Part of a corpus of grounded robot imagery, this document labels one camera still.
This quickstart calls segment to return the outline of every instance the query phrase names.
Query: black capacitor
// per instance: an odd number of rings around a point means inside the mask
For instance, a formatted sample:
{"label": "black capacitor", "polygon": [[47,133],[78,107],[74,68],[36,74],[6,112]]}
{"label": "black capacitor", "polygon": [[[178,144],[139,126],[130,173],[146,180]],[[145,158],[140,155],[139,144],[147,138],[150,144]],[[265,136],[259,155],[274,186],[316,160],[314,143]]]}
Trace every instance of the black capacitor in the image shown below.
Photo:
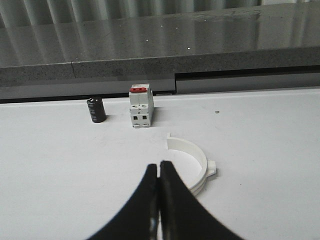
{"label": "black capacitor", "polygon": [[97,124],[106,120],[106,112],[101,97],[92,97],[86,103],[88,104],[92,122]]}

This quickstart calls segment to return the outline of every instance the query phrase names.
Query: red switch toggle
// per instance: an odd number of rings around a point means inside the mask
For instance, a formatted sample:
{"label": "red switch toggle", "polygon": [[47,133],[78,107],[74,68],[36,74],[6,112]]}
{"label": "red switch toggle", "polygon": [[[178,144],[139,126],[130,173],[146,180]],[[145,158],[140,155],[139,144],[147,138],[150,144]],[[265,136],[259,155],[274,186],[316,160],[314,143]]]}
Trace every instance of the red switch toggle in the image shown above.
{"label": "red switch toggle", "polygon": [[132,87],[130,93],[145,93],[147,89],[145,87]]}

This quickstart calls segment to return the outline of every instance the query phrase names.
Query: white plastic ring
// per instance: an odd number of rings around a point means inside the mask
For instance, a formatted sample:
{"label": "white plastic ring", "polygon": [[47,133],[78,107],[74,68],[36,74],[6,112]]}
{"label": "white plastic ring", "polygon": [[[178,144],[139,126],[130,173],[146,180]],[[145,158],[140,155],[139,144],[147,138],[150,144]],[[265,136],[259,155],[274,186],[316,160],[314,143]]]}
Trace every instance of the white plastic ring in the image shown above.
{"label": "white plastic ring", "polygon": [[193,195],[197,195],[204,187],[207,177],[217,173],[215,161],[207,160],[201,148],[194,143],[185,139],[172,137],[171,133],[167,134],[166,142],[168,150],[178,150],[190,154],[201,165],[200,173],[188,186],[190,192],[192,192]]}

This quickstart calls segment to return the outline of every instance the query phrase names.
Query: white circuit breaker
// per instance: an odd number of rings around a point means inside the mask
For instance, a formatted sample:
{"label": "white circuit breaker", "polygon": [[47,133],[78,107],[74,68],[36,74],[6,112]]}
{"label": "white circuit breaker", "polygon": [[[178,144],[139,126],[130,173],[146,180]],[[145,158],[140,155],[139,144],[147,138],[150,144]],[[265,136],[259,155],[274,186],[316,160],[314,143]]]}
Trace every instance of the white circuit breaker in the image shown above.
{"label": "white circuit breaker", "polygon": [[130,88],[130,116],[134,128],[151,126],[154,97],[149,84],[134,84]]}

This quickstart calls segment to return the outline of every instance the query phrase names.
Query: corrugated metal wall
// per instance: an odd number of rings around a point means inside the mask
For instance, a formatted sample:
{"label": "corrugated metal wall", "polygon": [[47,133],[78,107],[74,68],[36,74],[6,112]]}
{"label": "corrugated metal wall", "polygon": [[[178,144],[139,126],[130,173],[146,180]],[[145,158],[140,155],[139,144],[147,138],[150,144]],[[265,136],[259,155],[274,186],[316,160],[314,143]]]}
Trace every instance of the corrugated metal wall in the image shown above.
{"label": "corrugated metal wall", "polygon": [[258,0],[0,0],[0,28],[250,7]]}

